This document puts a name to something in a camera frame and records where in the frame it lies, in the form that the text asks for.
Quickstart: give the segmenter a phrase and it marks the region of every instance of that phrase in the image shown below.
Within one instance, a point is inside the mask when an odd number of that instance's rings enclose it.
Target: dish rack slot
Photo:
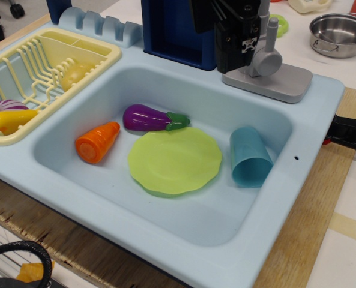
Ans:
[[[24,138],[36,126],[121,57],[118,46],[58,28],[47,28],[0,54],[0,100],[12,99],[38,115],[11,135],[0,132],[0,146]],[[67,72],[85,65],[82,79],[62,88]]]

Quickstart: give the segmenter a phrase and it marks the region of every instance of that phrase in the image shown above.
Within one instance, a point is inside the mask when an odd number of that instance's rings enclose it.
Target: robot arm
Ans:
[[[260,0],[190,0],[197,33],[215,29],[221,73],[249,66],[261,34]]]

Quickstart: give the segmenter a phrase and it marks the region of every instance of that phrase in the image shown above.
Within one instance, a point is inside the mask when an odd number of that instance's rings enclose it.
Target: wooden surface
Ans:
[[[0,43],[0,49],[49,21],[45,16]],[[356,119],[356,90],[337,112]],[[305,287],[355,151],[323,146],[255,287]],[[0,181],[0,224],[41,243],[61,265],[98,287],[183,287],[134,255]]]

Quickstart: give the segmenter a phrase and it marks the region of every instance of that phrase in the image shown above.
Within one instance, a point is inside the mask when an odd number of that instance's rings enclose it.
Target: toy plate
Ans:
[[[132,177],[144,188],[170,195],[202,188],[218,172],[222,153],[202,130],[149,132],[128,155]]]

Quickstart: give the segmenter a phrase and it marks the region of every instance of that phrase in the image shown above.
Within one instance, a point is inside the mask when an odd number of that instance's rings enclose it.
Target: blue cup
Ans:
[[[259,133],[252,127],[235,130],[230,137],[232,179],[241,187],[262,186],[273,162]]]

